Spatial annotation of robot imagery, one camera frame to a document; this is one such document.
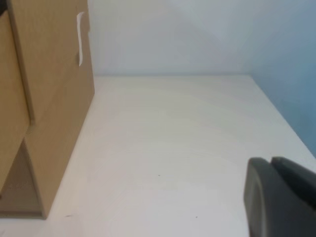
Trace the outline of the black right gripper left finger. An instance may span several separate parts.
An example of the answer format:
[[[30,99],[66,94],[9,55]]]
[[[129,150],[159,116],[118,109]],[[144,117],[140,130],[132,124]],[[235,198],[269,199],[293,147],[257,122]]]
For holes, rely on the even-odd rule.
[[[316,235],[316,195],[297,195],[271,161],[248,161],[243,200],[251,237]]]

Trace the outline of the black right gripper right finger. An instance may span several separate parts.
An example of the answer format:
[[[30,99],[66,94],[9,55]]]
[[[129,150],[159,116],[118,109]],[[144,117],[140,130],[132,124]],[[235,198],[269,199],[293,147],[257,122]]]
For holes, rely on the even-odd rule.
[[[316,194],[316,174],[283,157],[273,157],[272,166],[297,195]]]

